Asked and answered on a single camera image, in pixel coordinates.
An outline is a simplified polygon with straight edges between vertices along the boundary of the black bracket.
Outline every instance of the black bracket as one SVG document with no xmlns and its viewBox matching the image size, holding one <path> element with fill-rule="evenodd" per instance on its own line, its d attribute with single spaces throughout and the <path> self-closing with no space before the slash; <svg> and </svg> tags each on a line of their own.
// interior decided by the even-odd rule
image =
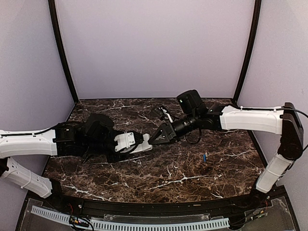
<svg viewBox="0 0 308 231">
<path fill-rule="evenodd" d="M 8 164 L 8 158 L 0 159 L 0 176 L 5 172 L 9 170 Z"/>
<path fill-rule="evenodd" d="M 303 154 L 304 130 L 292 103 L 285 103 L 282 115 L 282 136 L 278 154 L 287 160 L 297 160 Z"/>
<path fill-rule="evenodd" d="M 170 121 L 161 124 L 155 133 L 150 137 L 149 144 L 172 144 L 178 141 L 178 137 Z"/>
</svg>

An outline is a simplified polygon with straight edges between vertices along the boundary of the black cable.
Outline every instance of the black cable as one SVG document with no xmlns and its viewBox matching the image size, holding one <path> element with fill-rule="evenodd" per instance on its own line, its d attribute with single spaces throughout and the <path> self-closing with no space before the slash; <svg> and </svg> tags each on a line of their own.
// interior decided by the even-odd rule
<svg viewBox="0 0 308 231">
<path fill-rule="evenodd" d="M 70 213 L 67 213 L 67 212 L 64 212 L 64 211 L 60 211 L 59 209 L 56 209 L 51 203 L 49 203 L 47 200 L 45 200 L 44 202 L 46 202 L 47 204 L 49 204 L 54 210 L 56 210 L 56 211 L 58 211 L 59 213 L 63 213 L 63 214 L 67 214 L 67 215 L 70 215 L 70 218 L 72 217 L 72 216 L 74 216 L 74 217 L 76 217 L 76 218 L 79 218 L 79 219 L 81 219 L 81 220 L 83 220 L 83 221 L 85 221 L 87 224 L 89 224 L 89 226 L 91 226 L 91 228 L 92 228 L 92 231 L 94 231 L 94 227 L 93 227 L 93 225 L 91 224 L 91 222 L 89 221 L 89 219 L 88 218 L 86 218 L 86 217 L 84 217 L 84 216 L 81 216 L 81 215 L 72 215 L 72 214 L 70 214 Z M 70 205 L 70 207 L 71 207 L 71 213 L 73 212 L 73 207 L 72 207 L 72 205 L 71 204 L 67 204 L 67 205 Z"/>
<path fill-rule="evenodd" d="M 247 224 L 247 223 L 249 223 L 249 222 L 251 222 L 251 221 L 253 221 L 253 220 L 262 218 L 263 215 L 260 214 L 262 211 L 260 211 L 260 212 L 259 212 L 258 214 L 256 214 L 256 215 L 250 217 L 249 220 L 245 221 L 244 223 L 242 223 L 242 224 L 237 224 L 237 225 L 234 225 L 234 226 L 243 226 L 243 225 L 245 225 L 245 224 Z"/>
<path fill-rule="evenodd" d="M 236 107 L 237 109 L 245 110 L 245 111 L 294 111 L 298 112 L 302 115 L 304 115 L 306 118 L 308 118 L 308 115 L 300 110 L 294 109 L 294 108 L 253 108 L 253 107 Z"/>
<path fill-rule="evenodd" d="M 3 136 L 3 137 L 7 137 L 7 136 L 30 136 L 30 135 L 40 135 L 40 134 L 43 134 L 47 131 L 50 131 L 52 129 L 56 129 L 58 127 L 61 127 L 63 125 L 66 125 L 66 124 L 81 124 L 82 122 L 79 122 L 79 121 L 67 121 L 67 122 L 62 122 L 62 123 L 59 123 L 51 128 L 48 128 L 46 130 L 43 130 L 43 131 L 40 131 L 40 132 L 36 132 L 36 133 L 17 133 L 17 134 L 14 134 L 14 133 L 11 133 L 11 134 L 0 134 L 0 136 Z"/>
<path fill-rule="evenodd" d="M 201 140 L 201 138 L 202 138 L 202 130 L 201 130 L 201 128 L 199 128 L 199 137 L 198 137 L 198 140 L 197 140 L 196 142 L 191 142 L 191 141 L 189 141 L 189 140 L 187 139 L 187 135 L 185 135 L 185 138 L 186 138 L 187 143 L 189 143 L 189 144 L 194 145 L 194 144 L 199 143 L 200 140 Z"/>
<path fill-rule="evenodd" d="M 242 219 L 238 220 L 237 222 L 234 222 L 234 223 L 232 223 L 232 224 L 230 224 L 230 225 L 235 225 L 235 224 L 241 222 L 242 220 L 246 219 L 247 217 L 249 217 L 251 214 L 253 214 L 254 212 L 256 212 L 256 211 L 260 208 L 260 206 L 262 205 L 263 202 L 264 202 L 264 200 L 260 202 L 260 204 L 258 205 L 257 208 L 255 208 L 254 211 L 250 212 L 250 213 L 249 213 L 248 215 L 246 215 L 244 218 L 242 218 Z"/>
<path fill-rule="evenodd" d="M 78 218 L 79 220 L 83 220 L 84 222 L 86 222 L 89 226 L 91 226 L 92 231 L 94 231 L 93 225 L 91 224 L 91 222 L 90 222 L 87 218 L 84 218 L 84 217 L 82 217 L 82 216 L 71 215 L 71 216 L 70 216 L 70 219 L 71 219 L 72 216 Z M 73 227 L 74 227 L 73 229 L 76 230 L 76 231 L 84 231 L 84 230 L 87 230 L 87 229 L 88 229 L 88 228 L 85 228 L 85 229 L 79 228 L 79 227 L 77 227 L 74 223 L 72 223 L 71 225 L 73 225 Z"/>
</svg>

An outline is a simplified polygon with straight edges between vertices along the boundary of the wire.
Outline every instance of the wire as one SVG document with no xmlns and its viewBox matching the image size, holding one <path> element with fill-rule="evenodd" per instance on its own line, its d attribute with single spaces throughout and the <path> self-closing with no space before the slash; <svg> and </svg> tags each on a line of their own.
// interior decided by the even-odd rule
<svg viewBox="0 0 308 231">
<path fill-rule="evenodd" d="M 253 214 L 254 212 L 256 212 L 256 211 L 259 209 L 259 207 L 262 205 L 263 202 L 264 202 L 264 201 L 261 201 L 260 204 L 258 205 L 258 207 L 255 208 L 254 211 L 252 211 L 252 212 L 250 212 L 248 215 L 246 215 L 244 218 L 242 218 L 242 219 L 238 220 L 237 222 L 234 222 L 234 223 L 232 223 L 232 224 L 230 224 L 230 225 L 235 225 L 235 224 L 241 222 L 242 220 L 246 219 L 247 217 L 249 217 L 251 214 Z"/>
<path fill-rule="evenodd" d="M 302 115 L 304 115 L 306 118 L 308 118 L 308 115 L 300 110 L 294 109 L 294 108 L 277 108 L 277 111 L 294 111 L 294 112 L 298 112 Z"/>
<path fill-rule="evenodd" d="M 69 213 L 67 213 L 67 212 L 60 211 L 60 210 L 56 209 L 56 208 L 55 208 L 54 206 L 52 206 L 52 204 L 50 204 L 47 200 L 45 200 L 44 202 L 46 202 L 47 204 L 49 204 L 54 210 L 56 210 L 56 211 L 58 211 L 58 212 L 60 212 L 60 213 L 63 213 L 63 214 L 70 215 L 70 218 L 69 218 L 69 219 L 71 219 L 72 214 L 73 214 L 73 212 L 74 212 L 73 206 L 72 206 L 71 204 L 67 204 L 67 205 L 70 206 L 70 208 L 71 208 L 71 214 L 69 214 Z M 79 216 L 74 215 L 74 217 L 76 217 L 76 218 L 78 218 L 78 219 L 81 219 L 81 220 L 83 220 L 84 222 L 86 222 L 87 224 L 89 224 L 89 226 L 92 228 L 92 231 L 94 231 L 93 225 L 91 224 L 91 222 L 90 222 L 87 218 L 85 218 L 85 217 L 83 217 L 83 216 L 80 216 L 80 215 L 79 215 Z M 69 227 L 70 227 L 71 229 L 73 229 L 73 230 L 76 230 L 76 231 L 83 231 L 83 230 L 87 230 L 87 229 L 88 229 L 88 228 L 86 228 L 86 229 L 81 229 L 81 228 L 75 227 L 74 224 L 72 224 L 72 225 L 73 225 L 74 228 L 72 228 L 72 226 L 69 226 Z"/>
<path fill-rule="evenodd" d="M 231 204 L 231 205 L 228 205 L 228 206 L 235 206 L 237 208 L 249 208 L 252 205 L 252 203 L 250 203 L 249 205 L 246 205 L 246 206 L 239 206 L 239 205 L 236 205 L 236 204 Z"/>
<path fill-rule="evenodd" d="M 267 214 L 264 213 L 264 210 L 261 210 L 259 213 L 257 213 L 256 215 L 253 215 L 251 218 L 249 218 L 249 220 L 247 220 L 246 222 L 244 222 L 242 224 L 237 224 L 235 226 L 243 226 L 243 225 L 247 224 L 250 221 L 253 221 L 253 220 L 256 220 L 256 219 L 259 219 L 259 218 L 263 217 L 264 215 L 266 216 Z"/>
<path fill-rule="evenodd" d="M 189 144 L 194 145 L 194 144 L 199 143 L 200 140 L 201 140 L 201 138 L 202 138 L 202 130 L 201 130 L 201 128 L 199 128 L 199 137 L 198 137 L 198 140 L 197 140 L 196 142 L 191 142 L 191 141 L 189 141 L 189 140 L 187 139 L 187 136 L 186 136 L 186 135 L 185 135 L 185 138 L 186 138 L 187 143 L 189 143 Z"/>
<path fill-rule="evenodd" d="M 40 135 L 40 134 L 43 134 L 47 131 L 50 131 L 52 129 L 56 129 L 56 128 L 59 128 L 63 125 L 66 125 L 66 124 L 81 124 L 82 122 L 79 122 L 79 121 L 67 121 L 67 122 L 63 122 L 63 123 L 59 123 L 51 128 L 48 128 L 46 130 L 43 130 L 43 131 L 40 131 L 40 132 L 36 132 L 36 133 L 11 133 L 11 134 L 0 134 L 0 136 L 3 136 L 3 137 L 6 137 L 6 136 L 30 136 L 30 135 Z"/>
<path fill-rule="evenodd" d="M 94 227 L 93 225 L 91 224 L 91 222 L 87 219 L 87 218 L 84 218 L 82 216 L 75 216 L 74 217 L 78 218 L 79 220 L 83 220 L 84 222 L 86 222 L 91 228 L 92 228 L 92 231 L 94 231 Z M 71 224 L 74 228 L 74 230 L 76 231 L 84 231 L 84 230 L 87 230 L 88 228 L 85 227 L 85 229 L 82 229 L 82 228 L 79 228 L 77 227 L 74 223 Z"/>
</svg>

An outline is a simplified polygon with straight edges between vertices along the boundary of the blue marker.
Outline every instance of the blue marker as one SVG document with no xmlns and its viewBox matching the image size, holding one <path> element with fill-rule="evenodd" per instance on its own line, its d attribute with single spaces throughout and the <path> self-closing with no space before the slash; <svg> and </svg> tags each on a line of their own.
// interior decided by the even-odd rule
<svg viewBox="0 0 308 231">
<path fill-rule="evenodd" d="M 203 154 L 203 161 L 204 161 L 204 162 L 207 161 L 207 157 L 208 157 L 208 154 L 207 154 L 207 153 Z"/>
</svg>

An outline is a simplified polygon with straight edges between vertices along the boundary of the black pole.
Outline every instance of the black pole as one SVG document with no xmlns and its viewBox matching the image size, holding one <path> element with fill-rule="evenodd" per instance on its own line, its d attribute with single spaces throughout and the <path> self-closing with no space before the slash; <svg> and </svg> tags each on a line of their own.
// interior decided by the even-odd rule
<svg viewBox="0 0 308 231">
<path fill-rule="evenodd" d="M 69 71 L 66 55 L 65 55 L 65 52 L 64 52 L 64 47 L 63 47 L 63 42 L 62 42 L 62 38 L 61 38 L 58 17 L 57 17 L 56 5 L 55 5 L 54 0 L 48 0 L 48 4 L 49 4 L 49 11 L 50 11 L 50 16 L 51 16 L 51 22 L 52 22 L 54 37 L 56 39 L 58 52 L 59 52 L 62 67 L 63 67 L 63 70 L 64 70 L 65 78 L 66 78 L 69 90 L 71 91 L 71 95 L 73 97 L 73 100 L 76 104 L 76 103 L 78 103 L 79 99 L 78 99 L 78 96 L 77 96 L 77 92 L 76 92 L 76 89 L 75 89 L 75 86 L 74 86 L 74 83 L 73 83 L 71 73 Z"/>
<path fill-rule="evenodd" d="M 241 91 L 242 91 L 242 88 L 243 88 L 243 85 L 244 85 L 244 81 L 245 81 L 245 77 L 246 77 L 246 74 L 247 74 L 252 50 L 253 50 L 254 43 L 255 43 L 257 27 L 258 27 L 258 22 L 259 22 L 259 16 L 260 16 L 261 2 L 262 2 L 262 0 L 256 0 L 255 1 L 255 8 L 254 8 L 254 14 L 253 14 L 253 17 L 252 17 L 252 23 L 251 23 L 251 28 L 250 28 L 250 34 L 249 34 L 247 49 L 246 49 L 245 58 L 244 58 L 242 70 L 241 70 L 241 73 L 240 73 L 239 81 L 237 83 L 235 94 L 234 94 L 233 99 L 232 99 L 233 103 L 237 103 L 237 101 L 239 100 L 239 97 L 240 97 L 240 94 L 241 94 Z"/>
</svg>

